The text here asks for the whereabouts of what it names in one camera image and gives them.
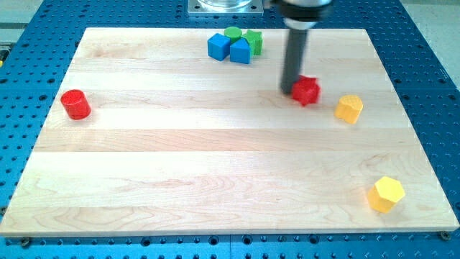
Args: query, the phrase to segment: wood plank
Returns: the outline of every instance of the wood plank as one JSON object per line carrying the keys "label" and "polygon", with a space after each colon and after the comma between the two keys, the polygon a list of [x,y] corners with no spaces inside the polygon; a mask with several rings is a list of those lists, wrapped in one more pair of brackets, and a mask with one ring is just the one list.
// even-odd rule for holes
{"label": "wood plank", "polygon": [[[87,29],[18,183],[6,236],[440,231],[459,227],[364,30],[311,32],[306,108],[278,88],[286,31],[251,65],[206,55],[215,29]],[[67,118],[58,99],[86,92]],[[358,94],[355,125],[333,116]],[[366,193],[382,176],[406,197]]]}

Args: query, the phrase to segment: wood grain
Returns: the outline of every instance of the wood grain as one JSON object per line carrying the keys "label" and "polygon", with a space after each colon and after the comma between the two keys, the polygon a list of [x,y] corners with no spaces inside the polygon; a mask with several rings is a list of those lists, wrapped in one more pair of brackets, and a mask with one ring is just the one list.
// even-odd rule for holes
{"label": "wood grain", "polygon": [[[286,31],[250,65],[206,55],[215,29],[89,28],[0,225],[9,237],[454,230],[459,223],[367,33],[312,30],[318,104],[278,88]],[[71,121],[58,99],[86,93]],[[334,117],[357,94],[355,125]],[[366,193],[382,176],[406,197]]]}

